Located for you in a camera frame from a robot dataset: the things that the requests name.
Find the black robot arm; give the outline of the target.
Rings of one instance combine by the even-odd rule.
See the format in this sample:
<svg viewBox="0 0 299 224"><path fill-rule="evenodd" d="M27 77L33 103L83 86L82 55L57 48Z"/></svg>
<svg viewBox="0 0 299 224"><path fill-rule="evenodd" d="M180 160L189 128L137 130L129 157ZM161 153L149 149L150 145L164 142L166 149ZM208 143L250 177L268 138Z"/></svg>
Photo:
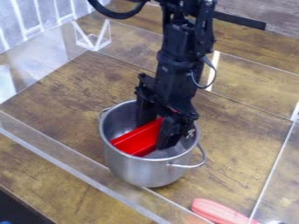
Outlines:
<svg viewBox="0 0 299 224"><path fill-rule="evenodd" d="M202 68L210 64L214 36L212 19L216 0L158 0L162 10L162 45L157 52L154 76L138 75L136 94L137 126L162 118L156 148L174 146L193 132L198 113L192 97Z"/></svg>

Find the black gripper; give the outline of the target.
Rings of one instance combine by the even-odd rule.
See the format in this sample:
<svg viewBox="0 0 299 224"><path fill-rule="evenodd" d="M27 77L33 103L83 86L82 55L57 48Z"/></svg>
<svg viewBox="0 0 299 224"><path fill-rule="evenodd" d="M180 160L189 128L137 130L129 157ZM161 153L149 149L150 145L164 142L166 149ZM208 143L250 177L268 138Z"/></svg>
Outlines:
<svg viewBox="0 0 299 224"><path fill-rule="evenodd" d="M202 59L196 54L172 55L157 53L154 76L145 73L137 75L136 95L136 126L140 127L162 118L158 130L156 149L173 147L181 137L192 137L193 122L198 113L192 106L192 97L201 87L198 80L202 71Z"/></svg>

